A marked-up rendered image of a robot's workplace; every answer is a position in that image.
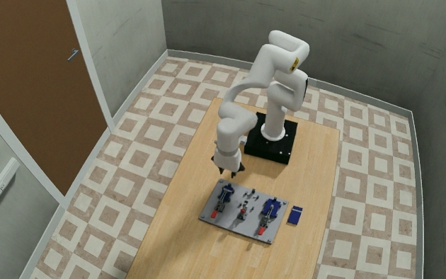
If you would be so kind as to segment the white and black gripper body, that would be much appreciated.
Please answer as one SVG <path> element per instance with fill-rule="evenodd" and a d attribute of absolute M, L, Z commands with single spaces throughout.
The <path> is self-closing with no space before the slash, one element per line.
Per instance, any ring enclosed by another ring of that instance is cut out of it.
<path fill-rule="evenodd" d="M 231 172 L 237 172 L 239 170 L 239 164 L 241 162 L 241 152 L 238 148 L 238 152 L 234 156 L 222 156 L 217 147 L 214 154 L 214 165 L 222 169 L 226 169 Z"/>

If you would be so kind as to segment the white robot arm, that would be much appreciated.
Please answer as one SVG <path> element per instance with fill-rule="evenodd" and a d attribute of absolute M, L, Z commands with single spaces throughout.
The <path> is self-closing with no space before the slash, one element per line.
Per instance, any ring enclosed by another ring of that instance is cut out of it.
<path fill-rule="evenodd" d="M 248 76 L 226 92 L 219 106 L 218 115 L 222 120 L 217 124 L 214 144 L 222 156 L 234 156 L 240 144 L 245 146 L 247 137 L 243 135 L 258 121 L 255 113 L 234 103 L 243 90 L 267 89 L 267 113 L 261 134 L 270 141 L 285 136 L 287 109 L 297 112 L 302 107 L 308 76 L 297 68 L 307 58 L 309 46 L 278 30 L 271 31 L 268 39 L 270 45 L 262 46 Z M 273 77 L 276 81 L 271 82 Z"/>

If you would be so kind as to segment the blue part with slot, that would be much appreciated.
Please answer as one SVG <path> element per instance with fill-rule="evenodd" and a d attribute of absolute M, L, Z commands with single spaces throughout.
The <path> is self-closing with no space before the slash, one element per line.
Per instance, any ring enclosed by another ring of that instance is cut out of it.
<path fill-rule="evenodd" d="M 290 217 L 288 219 L 287 222 L 292 223 L 292 224 L 298 224 L 300 215 L 302 213 L 303 208 L 302 207 L 297 207 L 297 206 L 293 206 L 292 211 L 290 213 Z"/>

